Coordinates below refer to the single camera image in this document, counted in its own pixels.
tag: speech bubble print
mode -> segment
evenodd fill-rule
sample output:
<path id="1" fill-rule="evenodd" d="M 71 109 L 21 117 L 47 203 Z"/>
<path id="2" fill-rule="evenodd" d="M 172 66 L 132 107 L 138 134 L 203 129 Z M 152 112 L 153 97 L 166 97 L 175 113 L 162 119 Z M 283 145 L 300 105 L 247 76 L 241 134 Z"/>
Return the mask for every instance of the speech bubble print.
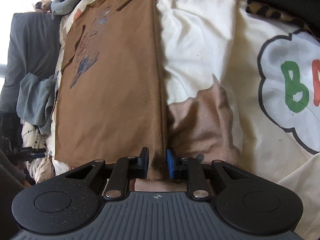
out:
<path id="1" fill-rule="evenodd" d="M 320 152 L 320 44 L 297 31 L 266 41 L 258 55 L 264 114 L 309 153 Z"/>

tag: brown fabric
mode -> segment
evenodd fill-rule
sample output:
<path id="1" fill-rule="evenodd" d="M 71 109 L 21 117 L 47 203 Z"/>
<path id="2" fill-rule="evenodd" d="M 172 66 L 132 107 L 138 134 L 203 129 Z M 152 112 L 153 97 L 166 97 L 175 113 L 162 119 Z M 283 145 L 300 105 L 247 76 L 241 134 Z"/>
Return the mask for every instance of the brown fabric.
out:
<path id="1" fill-rule="evenodd" d="M 168 106 L 168 146 L 178 156 L 210 164 L 220 159 L 236 165 L 239 149 L 232 141 L 233 113 L 222 85 L 200 90 L 195 98 Z"/>
<path id="2" fill-rule="evenodd" d="M 148 177 L 166 178 L 166 103 L 156 0 L 96 0 L 67 35 L 57 101 L 55 159 L 150 151 Z"/>
<path id="3" fill-rule="evenodd" d="M 302 30 L 310 33 L 318 42 L 320 42 L 320 28 L 311 24 L 307 23 L 304 20 L 292 16 L 287 12 L 282 10 L 273 8 L 268 4 L 247 0 L 247 13 L 256 14 L 264 17 L 268 17 L 271 19 L 277 19 L 286 23 L 295 24 L 300 27 Z"/>

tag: green print on sheet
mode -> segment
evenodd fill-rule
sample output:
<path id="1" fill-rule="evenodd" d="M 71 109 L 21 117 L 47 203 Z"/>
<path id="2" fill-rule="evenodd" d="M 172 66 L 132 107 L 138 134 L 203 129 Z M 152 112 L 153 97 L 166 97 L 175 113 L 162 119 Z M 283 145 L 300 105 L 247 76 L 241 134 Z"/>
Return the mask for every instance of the green print on sheet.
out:
<path id="1" fill-rule="evenodd" d="M 284 76 L 285 103 L 291 111 L 299 113 L 305 109 L 309 103 L 309 90 L 300 82 L 299 66 L 294 61 L 286 61 L 281 65 L 281 71 Z M 302 92 L 302 98 L 296 101 L 293 99 L 293 96 L 299 92 Z"/>

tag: black outline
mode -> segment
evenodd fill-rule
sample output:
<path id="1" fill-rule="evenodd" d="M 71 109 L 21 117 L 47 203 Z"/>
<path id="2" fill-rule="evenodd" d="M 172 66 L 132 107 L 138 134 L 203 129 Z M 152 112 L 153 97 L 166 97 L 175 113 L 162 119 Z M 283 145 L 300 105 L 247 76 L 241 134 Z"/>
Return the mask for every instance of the black outline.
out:
<path id="1" fill-rule="evenodd" d="M 262 110 L 262 112 L 266 115 L 266 117 L 268 117 L 268 119 L 273 122 L 276 126 L 280 127 L 282 130 L 284 130 L 285 132 L 289 133 L 291 132 L 293 134 L 293 137 L 295 138 L 295 140 L 309 153 L 315 155 L 317 154 L 318 152 L 309 148 L 307 145 L 305 145 L 301 140 L 300 138 L 298 137 L 297 135 L 297 132 L 296 132 L 296 129 L 294 127 L 292 128 L 284 128 L 284 127 L 281 127 L 275 120 L 273 120 L 267 113 L 267 111 L 265 110 L 264 106 L 263 106 L 263 101 L 262 101 L 262 86 L 266 80 L 266 77 L 265 75 L 263 74 L 262 72 L 262 67 L 261 67 L 261 57 L 262 57 L 262 54 L 265 50 L 265 48 L 273 41 L 275 40 L 278 40 L 278 39 L 285 39 L 285 40 L 289 40 L 291 41 L 292 40 L 292 35 L 293 34 L 298 34 L 302 32 L 302 30 L 297 30 L 293 33 L 290 33 L 289 36 L 285 36 L 285 35 L 278 35 L 278 36 L 274 36 L 273 38 L 271 38 L 270 40 L 267 40 L 261 47 L 260 49 L 260 52 L 258 54 L 258 58 L 257 58 L 257 63 L 258 63 L 258 71 L 259 71 L 259 74 L 260 74 L 260 77 L 261 77 L 261 81 L 260 81 L 260 84 L 259 84 L 259 88 L 258 88 L 258 100 L 259 100 L 259 106 Z"/>

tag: bedsheet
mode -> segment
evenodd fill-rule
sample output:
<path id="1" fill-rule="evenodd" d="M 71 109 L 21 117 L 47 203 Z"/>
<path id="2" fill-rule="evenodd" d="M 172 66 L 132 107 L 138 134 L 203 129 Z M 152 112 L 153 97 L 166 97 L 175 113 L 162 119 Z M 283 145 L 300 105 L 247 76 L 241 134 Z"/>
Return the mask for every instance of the bedsheet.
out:
<path id="1" fill-rule="evenodd" d="M 62 20 L 61 44 L 86 4 Z M 294 25 L 247 14 L 245 0 L 158 0 L 157 8 L 168 145 L 179 155 L 204 163 L 223 159 L 290 188 L 304 205 L 296 232 L 317 240 L 319 44 Z M 71 167 L 54 159 L 54 134 L 53 115 L 47 145 L 58 175 Z M 135 188 L 183 187 L 137 181 Z"/>

